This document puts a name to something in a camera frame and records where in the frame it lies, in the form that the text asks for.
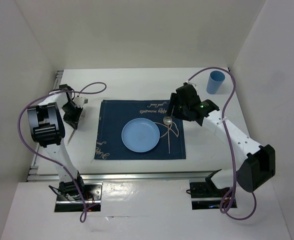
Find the silver spoon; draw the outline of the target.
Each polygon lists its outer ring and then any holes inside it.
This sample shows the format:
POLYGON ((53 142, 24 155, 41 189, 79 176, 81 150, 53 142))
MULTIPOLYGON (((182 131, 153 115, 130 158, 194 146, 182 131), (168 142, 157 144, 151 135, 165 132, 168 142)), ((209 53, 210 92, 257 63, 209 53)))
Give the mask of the silver spoon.
POLYGON ((170 116, 165 116, 163 118, 163 123, 167 127, 168 154, 170 154, 170 130, 172 125, 172 118, 170 116))

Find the silver fork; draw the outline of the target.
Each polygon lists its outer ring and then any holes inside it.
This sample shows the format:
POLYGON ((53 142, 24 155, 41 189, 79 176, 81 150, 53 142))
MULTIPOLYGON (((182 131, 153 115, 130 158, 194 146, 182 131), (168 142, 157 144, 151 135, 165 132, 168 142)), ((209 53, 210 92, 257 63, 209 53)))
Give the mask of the silver fork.
POLYGON ((69 136, 69 138, 68 138, 68 140, 67 140, 66 146, 69 145, 69 143, 70 143, 70 141, 72 140, 72 138, 73 138, 75 132, 76 132, 76 129, 74 129, 74 130, 71 132, 71 134, 70 134, 70 136, 69 136))

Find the dark blue fish placemat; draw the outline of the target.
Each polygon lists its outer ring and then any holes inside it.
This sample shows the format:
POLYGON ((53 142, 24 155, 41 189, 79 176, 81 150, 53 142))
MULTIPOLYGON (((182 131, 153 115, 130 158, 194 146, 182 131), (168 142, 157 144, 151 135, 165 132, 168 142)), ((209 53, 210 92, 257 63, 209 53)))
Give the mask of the dark blue fish placemat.
POLYGON ((172 118, 170 154, 167 127, 163 123, 168 100, 103 100, 95 147, 96 160, 184 160, 186 148, 183 122, 172 118), (121 132, 126 123, 136 118, 153 121, 160 131, 158 144, 150 151, 137 153, 122 142, 121 132))

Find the light blue plate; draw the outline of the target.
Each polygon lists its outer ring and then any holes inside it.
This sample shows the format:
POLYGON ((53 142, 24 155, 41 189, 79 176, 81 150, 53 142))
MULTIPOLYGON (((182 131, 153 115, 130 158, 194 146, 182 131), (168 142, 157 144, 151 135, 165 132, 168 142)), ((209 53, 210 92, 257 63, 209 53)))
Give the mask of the light blue plate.
POLYGON ((157 125, 147 118, 130 120, 122 129, 123 144, 135 153, 152 150, 159 142, 160 131, 157 125))

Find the light blue cup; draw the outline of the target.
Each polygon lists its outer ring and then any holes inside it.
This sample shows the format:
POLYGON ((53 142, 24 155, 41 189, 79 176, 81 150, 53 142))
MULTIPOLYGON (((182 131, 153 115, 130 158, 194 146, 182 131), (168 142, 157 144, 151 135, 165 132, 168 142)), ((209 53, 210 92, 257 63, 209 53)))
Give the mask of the light blue cup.
POLYGON ((207 83, 207 88, 206 91, 207 93, 214 95, 222 83, 225 80, 225 75, 223 72, 215 70, 212 71, 209 75, 208 83, 207 83))

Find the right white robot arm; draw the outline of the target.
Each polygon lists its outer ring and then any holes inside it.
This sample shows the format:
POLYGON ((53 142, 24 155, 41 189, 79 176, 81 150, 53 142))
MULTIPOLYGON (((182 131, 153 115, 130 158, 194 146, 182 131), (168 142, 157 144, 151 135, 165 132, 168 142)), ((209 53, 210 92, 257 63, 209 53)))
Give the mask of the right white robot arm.
POLYGON ((205 191, 216 196, 222 189, 239 185, 253 193, 276 173, 276 152, 271 145, 263 146, 242 132, 227 119, 211 100, 200 100, 196 89, 188 83, 171 93, 167 118, 196 122, 232 146, 235 166, 216 170, 206 177, 205 191))

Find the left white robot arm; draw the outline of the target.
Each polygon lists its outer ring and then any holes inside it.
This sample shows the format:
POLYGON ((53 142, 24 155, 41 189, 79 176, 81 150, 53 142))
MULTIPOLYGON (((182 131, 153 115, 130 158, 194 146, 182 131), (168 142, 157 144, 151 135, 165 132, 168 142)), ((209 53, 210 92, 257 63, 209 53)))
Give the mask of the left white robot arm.
POLYGON ((58 162, 55 166, 59 176, 56 194, 80 200, 86 194, 86 187, 67 153, 64 124, 77 130, 87 99, 72 97, 72 88, 66 84, 60 85, 56 91, 67 92, 56 94, 53 91, 53 95, 27 109, 31 137, 58 162))

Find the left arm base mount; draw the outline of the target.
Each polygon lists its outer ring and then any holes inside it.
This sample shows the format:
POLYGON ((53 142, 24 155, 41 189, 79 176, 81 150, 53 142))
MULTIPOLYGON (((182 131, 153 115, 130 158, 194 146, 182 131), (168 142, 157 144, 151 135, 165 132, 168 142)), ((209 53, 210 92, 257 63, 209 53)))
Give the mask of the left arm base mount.
MULTIPOLYGON (((78 193, 76 193, 76 196, 70 196, 69 194, 63 193, 60 188, 51 185, 49 185, 49 188, 56 195, 55 213, 82 212, 84 210, 82 198, 78 193)), ((87 211, 100 212, 103 183, 86 183, 83 190, 83 199, 87 211)))

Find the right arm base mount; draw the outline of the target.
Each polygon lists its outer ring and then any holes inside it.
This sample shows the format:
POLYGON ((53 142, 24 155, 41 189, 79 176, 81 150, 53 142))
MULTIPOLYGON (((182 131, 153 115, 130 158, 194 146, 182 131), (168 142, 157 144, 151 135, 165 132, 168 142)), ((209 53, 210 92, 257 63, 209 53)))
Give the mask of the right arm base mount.
POLYGON ((218 189, 211 178, 221 170, 216 170, 205 177, 202 182, 190 182, 186 194, 191 197, 192 210, 219 209, 222 197, 229 191, 229 187, 218 189))

